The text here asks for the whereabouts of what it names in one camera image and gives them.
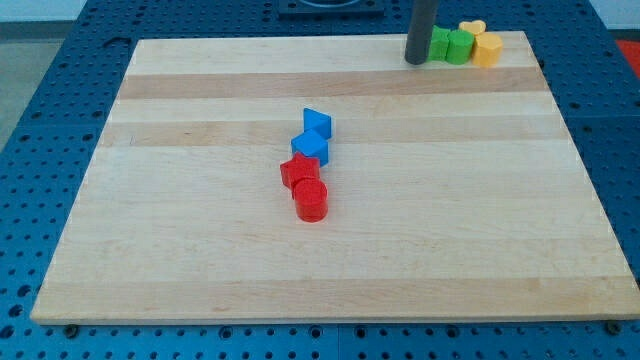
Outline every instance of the yellow block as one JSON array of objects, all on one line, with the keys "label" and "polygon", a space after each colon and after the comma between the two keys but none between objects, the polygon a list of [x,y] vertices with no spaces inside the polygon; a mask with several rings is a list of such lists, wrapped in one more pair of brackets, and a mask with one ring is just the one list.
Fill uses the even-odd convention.
[{"label": "yellow block", "polygon": [[458,25],[458,29],[466,30],[473,34],[473,36],[478,36],[487,29],[487,24],[482,20],[474,20],[474,21],[463,21]]},{"label": "yellow block", "polygon": [[471,61],[480,67],[492,67],[500,60],[502,38],[494,33],[482,33],[476,36],[471,53]]}]

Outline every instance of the black pole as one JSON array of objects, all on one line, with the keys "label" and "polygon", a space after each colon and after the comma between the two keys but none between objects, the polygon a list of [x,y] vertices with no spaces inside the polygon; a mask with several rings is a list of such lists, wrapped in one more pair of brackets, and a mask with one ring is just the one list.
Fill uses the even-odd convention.
[{"label": "black pole", "polygon": [[420,65],[427,61],[437,12],[438,0],[413,0],[411,25],[404,52],[404,59],[409,64]]}]

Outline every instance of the blue cube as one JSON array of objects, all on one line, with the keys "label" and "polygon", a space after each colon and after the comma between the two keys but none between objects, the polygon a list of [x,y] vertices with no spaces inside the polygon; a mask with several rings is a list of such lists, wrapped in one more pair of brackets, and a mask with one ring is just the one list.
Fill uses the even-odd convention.
[{"label": "blue cube", "polygon": [[291,139],[291,153],[301,152],[306,157],[316,157],[320,166],[329,163],[329,144],[315,130],[308,130]]},{"label": "blue cube", "polygon": [[304,131],[315,130],[325,140],[331,139],[331,116],[309,108],[304,108],[302,116]]}]

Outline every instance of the toy block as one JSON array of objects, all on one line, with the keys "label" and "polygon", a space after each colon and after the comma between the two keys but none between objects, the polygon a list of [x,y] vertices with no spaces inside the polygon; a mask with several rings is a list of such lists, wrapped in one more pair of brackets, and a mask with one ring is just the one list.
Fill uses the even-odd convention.
[{"label": "toy block", "polygon": [[487,24],[482,20],[463,21],[458,25],[458,29],[468,31],[473,36],[478,36],[487,30]]},{"label": "toy block", "polygon": [[449,33],[451,30],[438,26],[433,27],[431,45],[429,45],[429,58],[427,61],[445,61],[449,48]]},{"label": "toy block", "polygon": [[331,116],[304,108],[302,111],[304,119],[304,131],[315,130],[325,140],[331,139]]},{"label": "toy block", "polygon": [[300,180],[293,190],[298,217],[306,222],[317,222],[327,215],[327,186],[320,179]]},{"label": "toy block", "polygon": [[291,153],[301,152],[306,157],[316,157],[320,166],[329,163],[329,144],[315,130],[308,130],[291,139]]},{"label": "toy block", "polygon": [[493,33],[483,33],[476,36],[473,48],[472,63],[481,67],[492,67],[500,60],[502,53],[502,38]]},{"label": "toy block", "polygon": [[475,37],[466,30],[454,30],[449,33],[449,47],[447,48],[447,62],[462,65],[469,60]]},{"label": "toy block", "polygon": [[284,186],[293,191],[302,179],[320,178],[320,160],[308,158],[301,152],[296,152],[291,160],[280,164],[280,175]]}]

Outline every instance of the green block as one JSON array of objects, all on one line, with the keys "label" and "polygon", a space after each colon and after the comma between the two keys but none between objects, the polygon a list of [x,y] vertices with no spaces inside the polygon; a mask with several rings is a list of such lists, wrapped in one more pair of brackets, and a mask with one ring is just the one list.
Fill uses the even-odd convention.
[{"label": "green block", "polygon": [[451,30],[437,26],[433,27],[431,45],[429,45],[429,57],[427,61],[445,61],[449,48],[449,33]]},{"label": "green block", "polygon": [[471,49],[475,37],[464,30],[454,30],[449,34],[449,48],[447,49],[447,62],[454,65],[462,65],[469,61]]}]

